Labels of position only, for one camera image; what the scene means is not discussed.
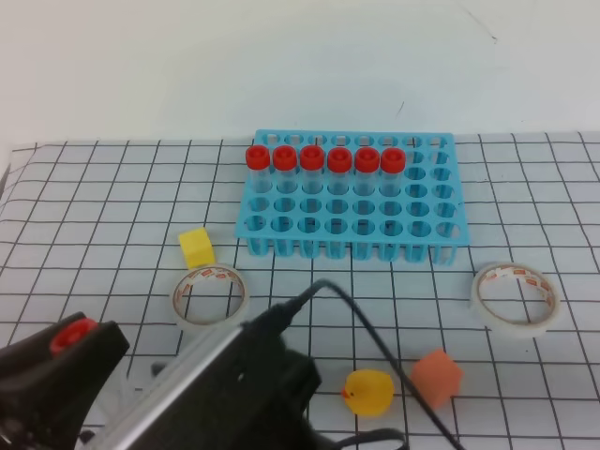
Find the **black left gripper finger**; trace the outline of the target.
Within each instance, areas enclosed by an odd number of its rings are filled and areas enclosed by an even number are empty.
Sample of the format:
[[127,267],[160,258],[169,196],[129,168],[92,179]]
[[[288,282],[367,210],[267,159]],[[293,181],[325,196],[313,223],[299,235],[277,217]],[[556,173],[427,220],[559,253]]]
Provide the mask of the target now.
[[1,447],[73,449],[129,343],[115,322],[60,321],[1,350]]
[[1,378],[20,375],[27,370],[43,366],[54,359],[51,342],[73,323],[87,322],[88,318],[77,312],[57,323],[1,349]]

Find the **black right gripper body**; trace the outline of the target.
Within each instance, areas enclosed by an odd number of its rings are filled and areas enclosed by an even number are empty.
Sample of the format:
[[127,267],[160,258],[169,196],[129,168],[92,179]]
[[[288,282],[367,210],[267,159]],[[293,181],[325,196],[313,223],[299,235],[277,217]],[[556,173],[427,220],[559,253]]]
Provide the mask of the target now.
[[220,357],[135,441],[137,449],[333,449],[305,410],[321,384],[307,356],[278,348]]

